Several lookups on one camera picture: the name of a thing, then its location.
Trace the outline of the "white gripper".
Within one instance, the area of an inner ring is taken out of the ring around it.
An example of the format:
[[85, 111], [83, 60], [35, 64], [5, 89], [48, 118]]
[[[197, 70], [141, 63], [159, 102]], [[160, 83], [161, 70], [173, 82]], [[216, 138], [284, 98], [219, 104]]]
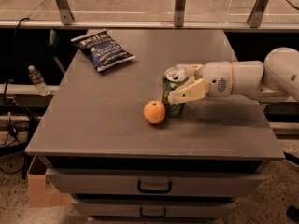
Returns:
[[230, 62], [211, 62], [204, 67], [201, 64], [177, 64], [176, 68], [181, 86], [169, 92], [168, 102], [172, 105], [203, 99], [207, 94], [226, 97], [232, 92], [233, 68]]

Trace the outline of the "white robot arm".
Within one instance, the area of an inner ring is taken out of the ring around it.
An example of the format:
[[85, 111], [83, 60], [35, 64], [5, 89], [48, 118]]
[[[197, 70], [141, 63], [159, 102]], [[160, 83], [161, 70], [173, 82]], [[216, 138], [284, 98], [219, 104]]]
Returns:
[[274, 49], [263, 62], [178, 64], [164, 76], [175, 84], [167, 97], [172, 105], [230, 95], [260, 103], [299, 101], [299, 51], [291, 48]]

